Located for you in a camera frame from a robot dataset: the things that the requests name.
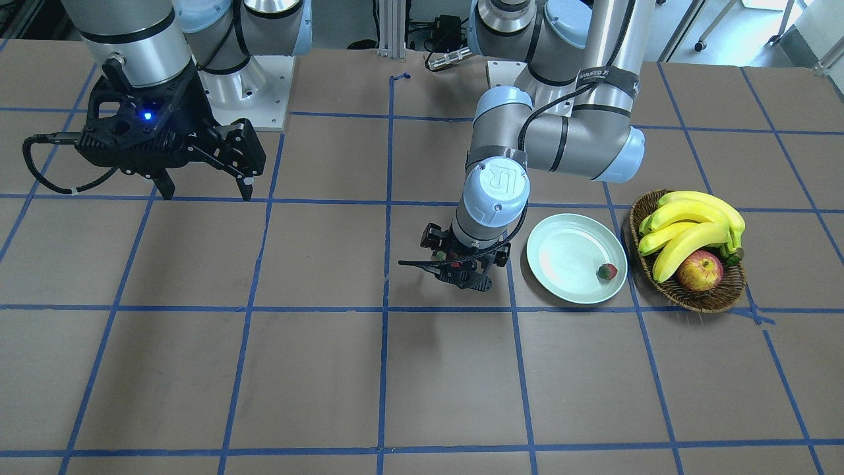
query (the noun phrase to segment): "bunch of bananas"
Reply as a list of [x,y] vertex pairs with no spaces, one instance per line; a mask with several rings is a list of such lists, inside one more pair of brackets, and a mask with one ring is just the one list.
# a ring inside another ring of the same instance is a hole
[[699,191],[673,191],[657,202],[657,210],[642,220],[639,253],[661,252],[653,279],[665,282],[699,248],[718,248],[727,265],[736,265],[744,251],[744,219],[726,201]]

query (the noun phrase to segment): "basket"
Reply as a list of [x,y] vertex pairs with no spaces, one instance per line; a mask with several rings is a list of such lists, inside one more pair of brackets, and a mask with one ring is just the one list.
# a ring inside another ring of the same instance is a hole
[[671,302],[702,314],[717,314],[729,310],[741,298],[747,287],[747,276],[741,263],[724,265],[724,275],[717,287],[707,292],[696,292],[680,285],[674,276],[663,283],[654,281],[653,264],[657,260],[658,253],[643,256],[636,251],[639,248],[639,225],[657,209],[657,201],[670,191],[668,189],[654,190],[643,194],[633,203],[630,208],[630,235],[633,237],[634,250],[631,252],[639,257],[647,279]]

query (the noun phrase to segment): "white plate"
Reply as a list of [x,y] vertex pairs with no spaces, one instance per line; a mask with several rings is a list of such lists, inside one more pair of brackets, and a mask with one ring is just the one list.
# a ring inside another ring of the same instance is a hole
[[[615,295],[627,279],[627,257],[618,238],[592,218],[563,213],[542,220],[527,239],[527,263],[539,283],[573,303],[599,303]],[[612,280],[598,267],[612,264]]]

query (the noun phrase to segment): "light blue joint cap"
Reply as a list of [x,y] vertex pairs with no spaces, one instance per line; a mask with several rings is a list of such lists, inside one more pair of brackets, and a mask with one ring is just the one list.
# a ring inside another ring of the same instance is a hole
[[231,8],[231,0],[178,0],[174,7],[181,30],[196,33],[222,18]]
[[463,203],[472,219],[485,227],[507,226],[521,215],[530,195],[525,169],[504,156],[491,156],[466,176]]
[[599,182],[624,183],[639,171],[641,159],[645,156],[645,134],[631,127],[625,146],[609,164],[606,170],[594,178]]
[[303,0],[302,22],[299,25],[299,35],[296,37],[296,44],[293,46],[293,56],[302,56],[311,52],[313,45],[313,20],[311,18],[311,0]]
[[475,110],[472,123],[478,120],[478,117],[482,116],[484,112],[505,104],[524,104],[533,109],[533,101],[527,92],[511,85],[500,85],[487,90],[478,99],[478,108]]
[[580,49],[586,47],[592,10],[585,3],[580,0],[548,0],[545,18],[563,41]]
[[480,51],[480,43],[478,43],[478,15],[476,12],[478,11],[478,0],[472,0],[472,9],[469,10],[469,21],[468,23],[468,46],[469,51],[477,54],[478,56],[483,56],[484,54]]

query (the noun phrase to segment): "basket of fruit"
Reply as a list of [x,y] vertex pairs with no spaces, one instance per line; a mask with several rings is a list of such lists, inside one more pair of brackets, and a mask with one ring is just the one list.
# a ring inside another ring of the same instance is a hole
[[729,310],[744,293],[743,231],[732,206],[697,191],[654,190],[630,208],[630,234],[647,279],[696,312]]

